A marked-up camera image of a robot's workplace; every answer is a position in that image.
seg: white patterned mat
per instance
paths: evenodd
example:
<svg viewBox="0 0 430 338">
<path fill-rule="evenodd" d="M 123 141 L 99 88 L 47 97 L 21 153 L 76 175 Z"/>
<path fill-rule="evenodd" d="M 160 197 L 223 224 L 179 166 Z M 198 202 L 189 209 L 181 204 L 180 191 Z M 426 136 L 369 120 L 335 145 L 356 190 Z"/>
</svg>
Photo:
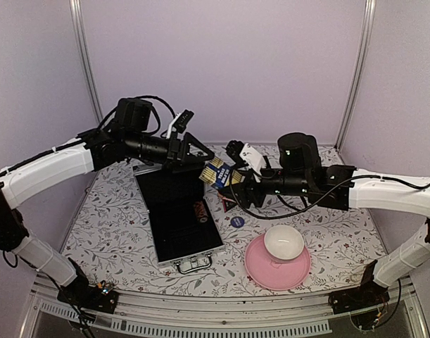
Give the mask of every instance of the white patterned mat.
<svg viewBox="0 0 430 338">
<path fill-rule="evenodd" d="M 221 146 L 211 147 L 230 162 Z M 275 146 L 257 146 L 278 165 Z M 320 147 L 323 165 L 341 164 L 336 151 Z M 225 250 L 214 256 L 213 266 L 188 275 L 174 268 L 158 269 L 147 211 L 141 199 L 131 165 L 120 163 L 98 173 L 65 245 L 64 254 L 74 259 L 92 282 L 107 280 L 118 289 L 180 296 L 267 296 L 300 294 L 356 285 L 356 268 L 384 255 L 379 235 L 366 211 L 335 211 L 312 208 L 289 219 L 262 221 L 239 208 L 224 213 L 214 189 L 206 193 Z M 297 198 L 286 198 L 301 206 Z M 267 197 L 263 215 L 288 213 L 276 197 Z M 230 220 L 242 217 L 246 223 L 237 229 Z M 272 292 L 257 286 L 244 268 L 247 244 L 275 224 L 291 224 L 298 229 L 312 256 L 308 278 L 295 289 Z"/>
</svg>

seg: blue sticker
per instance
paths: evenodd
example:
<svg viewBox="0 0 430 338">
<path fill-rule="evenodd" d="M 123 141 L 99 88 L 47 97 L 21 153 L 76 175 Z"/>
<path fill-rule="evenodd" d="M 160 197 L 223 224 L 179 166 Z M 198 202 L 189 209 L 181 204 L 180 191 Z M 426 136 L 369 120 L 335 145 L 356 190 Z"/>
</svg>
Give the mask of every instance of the blue sticker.
<svg viewBox="0 0 430 338">
<path fill-rule="evenodd" d="M 230 225 L 232 227 L 243 227 L 244 225 L 244 218 L 242 217 L 233 217 L 230 221 Z"/>
</svg>

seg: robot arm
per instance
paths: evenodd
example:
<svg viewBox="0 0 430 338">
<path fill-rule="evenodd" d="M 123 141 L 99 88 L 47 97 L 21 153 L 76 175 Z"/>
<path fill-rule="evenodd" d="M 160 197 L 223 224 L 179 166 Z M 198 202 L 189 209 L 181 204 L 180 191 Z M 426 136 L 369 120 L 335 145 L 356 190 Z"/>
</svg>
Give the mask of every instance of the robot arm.
<svg viewBox="0 0 430 338">
<path fill-rule="evenodd" d="M 251 204 L 262 207 L 266 195 L 274 194 L 301 196 L 312 204 L 274 219 L 302 213 L 314 205 L 339 210 L 380 208 L 426 217 L 426 223 L 404 244 L 365 267 L 359 287 L 333 292 L 330 297 L 335 313 L 388 301 L 388 287 L 430 259 L 430 177 L 385 175 L 347 165 L 322 167 L 315 138 L 301 133 L 284 135 L 277 143 L 281 168 L 271 168 L 248 144 L 231 141 L 227 146 L 235 168 L 247 166 L 247 170 L 241 172 L 240 183 L 222 188 L 220 193 L 251 215 L 266 218 L 247 209 Z"/>
<path fill-rule="evenodd" d="M 148 101 L 121 99 L 114 118 L 106 127 L 83 132 L 63 146 L 0 170 L 0 250 L 11 251 L 46 273 L 61 287 L 61 300 L 112 313 L 117 294 L 110 292 L 110 297 L 95 297 L 100 293 L 107 294 L 109 290 L 90 287 L 75 262 L 60 255 L 24 227 L 16 208 L 35 194 L 71 177 L 131 158 L 159 163 L 174 171 L 195 166 L 202 168 L 206 160 L 213 158 L 213 152 L 191 134 L 177 138 L 178 133 L 185 130 L 192 112 L 185 111 L 173 120 L 177 131 L 163 139 L 146 132 L 151 111 L 154 112 L 154 108 Z"/>
</svg>

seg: pink saucer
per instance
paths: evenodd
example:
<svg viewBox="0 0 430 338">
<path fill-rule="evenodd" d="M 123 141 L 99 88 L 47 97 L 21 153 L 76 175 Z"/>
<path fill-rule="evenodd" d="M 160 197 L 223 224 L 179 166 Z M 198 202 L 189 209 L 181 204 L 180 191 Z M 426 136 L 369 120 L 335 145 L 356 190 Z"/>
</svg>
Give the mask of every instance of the pink saucer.
<svg viewBox="0 0 430 338">
<path fill-rule="evenodd" d="M 265 248 L 264 237 L 262 234 L 249 243 L 244 258 L 246 271 L 266 289 L 285 291 L 297 287 L 310 271 L 311 259 L 307 248 L 304 247 L 302 253 L 288 263 L 275 263 Z"/>
</svg>

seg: lavender wall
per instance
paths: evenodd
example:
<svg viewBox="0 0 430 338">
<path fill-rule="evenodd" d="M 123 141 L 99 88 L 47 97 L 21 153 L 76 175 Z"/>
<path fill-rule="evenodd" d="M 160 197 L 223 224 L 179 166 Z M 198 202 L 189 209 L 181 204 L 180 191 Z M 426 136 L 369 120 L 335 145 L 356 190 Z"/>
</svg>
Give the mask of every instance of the lavender wall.
<svg viewBox="0 0 430 338">
<path fill-rule="evenodd" d="M 0 0 L 0 168 L 95 125 L 68 1 Z M 25 224 L 58 248 L 88 177 L 30 199 Z M 0 252 L 0 337 L 15 337 L 34 273 Z"/>
<path fill-rule="evenodd" d="M 385 173 L 430 175 L 430 1 L 378 1 L 344 158 Z M 373 211 L 388 249 L 423 217 Z M 412 274 L 430 330 L 430 261 Z"/>
<path fill-rule="evenodd" d="M 157 94 L 195 111 L 189 128 L 206 142 L 274 143 L 304 131 L 333 144 L 364 9 L 346 0 L 82 2 L 103 111 L 125 95 Z"/>
</svg>

